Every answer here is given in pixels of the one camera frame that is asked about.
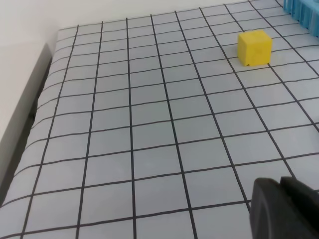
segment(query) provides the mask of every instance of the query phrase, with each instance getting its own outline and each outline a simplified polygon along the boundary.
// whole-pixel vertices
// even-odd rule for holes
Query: white grid surface
[[[319,189],[319,40],[255,0],[59,31],[0,238],[251,238],[253,182]],[[273,38],[243,67],[240,32]]]

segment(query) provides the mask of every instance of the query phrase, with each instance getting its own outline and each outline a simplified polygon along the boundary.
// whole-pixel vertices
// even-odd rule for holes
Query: white backdrop
[[[240,0],[0,0],[0,46],[44,40],[58,29]]]

